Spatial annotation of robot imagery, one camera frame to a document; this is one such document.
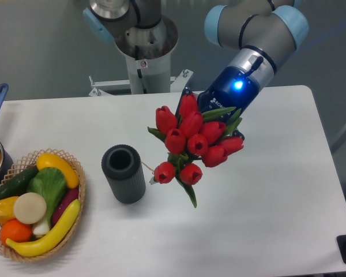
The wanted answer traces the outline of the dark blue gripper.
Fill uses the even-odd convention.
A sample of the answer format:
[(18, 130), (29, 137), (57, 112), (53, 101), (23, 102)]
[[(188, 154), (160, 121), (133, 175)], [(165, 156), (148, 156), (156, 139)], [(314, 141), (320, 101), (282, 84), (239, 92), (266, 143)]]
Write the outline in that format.
[[(249, 106), (259, 93), (258, 85), (250, 78), (243, 78), (242, 72), (233, 66), (226, 67), (218, 76), (212, 85), (204, 92), (198, 95), (184, 89), (179, 100), (175, 115), (183, 117), (197, 111), (206, 112), (219, 108), (236, 107), (241, 109), (241, 113)], [(224, 119), (229, 119), (236, 111), (224, 115)], [(232, 137), (245, 139), (243, 133), (238, 129), (232, 132)]]

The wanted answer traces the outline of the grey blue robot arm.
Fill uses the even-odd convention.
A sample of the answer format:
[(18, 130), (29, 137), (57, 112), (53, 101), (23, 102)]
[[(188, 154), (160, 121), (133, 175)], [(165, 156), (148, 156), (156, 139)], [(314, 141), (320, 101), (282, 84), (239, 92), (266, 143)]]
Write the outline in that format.
[[(309, 32), (296, 1), (242, 1), (215, 6), (206, 16), (206, 38), (237, 51), (209, 88), (198, 95), (202, 112), (233, 107), (242, 113)], [(90, 1), (83, 17), (101, 41), (125, 56), (133, 94), (171, 92), (171, 53), (178, 31), (160, 1)]]

